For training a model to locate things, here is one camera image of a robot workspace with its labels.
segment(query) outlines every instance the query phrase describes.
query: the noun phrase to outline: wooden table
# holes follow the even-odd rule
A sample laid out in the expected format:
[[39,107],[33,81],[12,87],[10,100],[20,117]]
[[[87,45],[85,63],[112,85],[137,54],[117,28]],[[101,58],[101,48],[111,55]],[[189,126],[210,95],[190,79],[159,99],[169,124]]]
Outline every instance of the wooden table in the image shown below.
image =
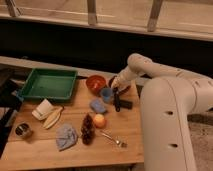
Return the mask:
[[[23,103],[1,157],[0,170],[100,166],[144,161],[139,98],[134,83],[128,92],[120,96],[121,99],[133,102],[132,110],[121,108],[121,111],[117,113],[113,105],[105,104],[108,113],[105,115],[107,126],[104,131],[127,142],[127,148],[119,148],[112,141],[101,136],[96,129],[96,137],[91,145],[84,145],[79,138],[75,146],[59,152],[55,140],[56,130],[63,123],[69,123],[81,135],[82,120],[88,112],[92,112],[89,102],[98,98],[86,88],[85,80],[77,80],[74,92],[71,101],[62,104],[65,110],[60,120],[49,130],[45,130],[42,127],[43,122],[31,115],[38,103]],[[19,138],[14,131],[16,126],[22,122],[28,123],[34,131],[28,141]]]

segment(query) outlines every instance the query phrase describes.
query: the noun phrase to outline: napkin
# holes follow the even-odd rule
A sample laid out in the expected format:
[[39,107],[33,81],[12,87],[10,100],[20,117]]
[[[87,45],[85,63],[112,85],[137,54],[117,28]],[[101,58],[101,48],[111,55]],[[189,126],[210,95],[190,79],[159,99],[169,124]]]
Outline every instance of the napkin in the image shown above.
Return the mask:
[[78,141],[76,130],[70,124],[63,124],[57,130],[56,144],[59,151],[65,150]]

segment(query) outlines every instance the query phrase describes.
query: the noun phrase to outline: green tray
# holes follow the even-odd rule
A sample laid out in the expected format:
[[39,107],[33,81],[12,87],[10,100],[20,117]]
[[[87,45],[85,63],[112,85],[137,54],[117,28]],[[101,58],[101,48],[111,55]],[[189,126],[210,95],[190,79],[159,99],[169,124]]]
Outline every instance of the green tray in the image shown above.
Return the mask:
[[21,90],[27,100],[68,101],[71,98],[77,71],[35,68]]

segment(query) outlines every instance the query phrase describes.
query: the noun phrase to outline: peach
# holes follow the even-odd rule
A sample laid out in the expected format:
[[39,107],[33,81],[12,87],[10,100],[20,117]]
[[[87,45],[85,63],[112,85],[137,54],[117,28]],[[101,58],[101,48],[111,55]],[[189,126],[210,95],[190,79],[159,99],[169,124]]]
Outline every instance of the peach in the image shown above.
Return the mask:
[[97,128],[104,128],[106,126],[106,119],[102,114],[96,114],[93,117],[93,123]]

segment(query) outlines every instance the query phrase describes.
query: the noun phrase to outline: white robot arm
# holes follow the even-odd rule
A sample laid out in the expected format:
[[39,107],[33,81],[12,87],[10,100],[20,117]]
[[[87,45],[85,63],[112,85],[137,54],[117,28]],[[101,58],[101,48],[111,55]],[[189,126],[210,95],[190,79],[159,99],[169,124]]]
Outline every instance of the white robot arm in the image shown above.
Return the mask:
[[112,87],[122,89],[143,74],[153,78],[140,96],[145,170],[196,171],[187,115],[213,107],[213,80],[132,54]]

